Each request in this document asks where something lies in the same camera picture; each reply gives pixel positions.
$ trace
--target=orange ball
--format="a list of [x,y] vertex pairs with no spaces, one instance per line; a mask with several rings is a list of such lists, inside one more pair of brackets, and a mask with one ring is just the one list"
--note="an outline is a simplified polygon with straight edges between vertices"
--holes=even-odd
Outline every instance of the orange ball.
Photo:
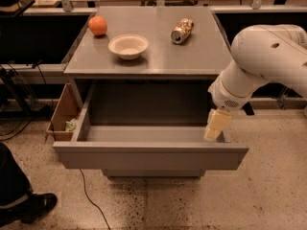
[[104,18],[95,15],[89,20],[88,28],[94,35],[104,35],[107,31],[107,24]]

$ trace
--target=black pants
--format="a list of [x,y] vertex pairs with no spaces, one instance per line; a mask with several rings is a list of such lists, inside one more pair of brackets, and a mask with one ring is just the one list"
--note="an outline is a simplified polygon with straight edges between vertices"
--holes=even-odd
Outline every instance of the black pants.
[[30,189],[27,176],[13,159],[8,147],[0,142],[0,206],[15,202]]

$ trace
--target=gray tabletop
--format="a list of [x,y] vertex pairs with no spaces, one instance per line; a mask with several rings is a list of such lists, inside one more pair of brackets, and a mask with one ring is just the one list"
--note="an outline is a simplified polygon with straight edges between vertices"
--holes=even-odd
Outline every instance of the gray tabletop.
[[[231,54],[207,7],[100,7],[107,23],[104,36],[88,29],[65,73],[81,78],[128,75],[218,75],[231,61]],[[194,29],[176,45],[171,31],[182,18],[191,18]],[[117,35],[143,35],[149,48],[141,57],[127,61],[112,54],[108,43]]]

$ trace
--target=person's leg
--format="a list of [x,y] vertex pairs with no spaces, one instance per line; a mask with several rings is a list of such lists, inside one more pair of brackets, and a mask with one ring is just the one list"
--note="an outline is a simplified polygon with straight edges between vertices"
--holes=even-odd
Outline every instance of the person's leg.
[[15,220],[32,223],[56,204],[57,197],[53,194],[32,194],[27,176],[0,142],[0,227]]

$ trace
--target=metallic can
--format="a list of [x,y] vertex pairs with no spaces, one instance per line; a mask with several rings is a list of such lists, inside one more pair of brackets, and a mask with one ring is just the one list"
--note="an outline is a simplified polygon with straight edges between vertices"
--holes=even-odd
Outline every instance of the metallic can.
[[183,18],[173,28],[171,39],[175,44],[182,43],[192,32],[194,23],[192,19]]

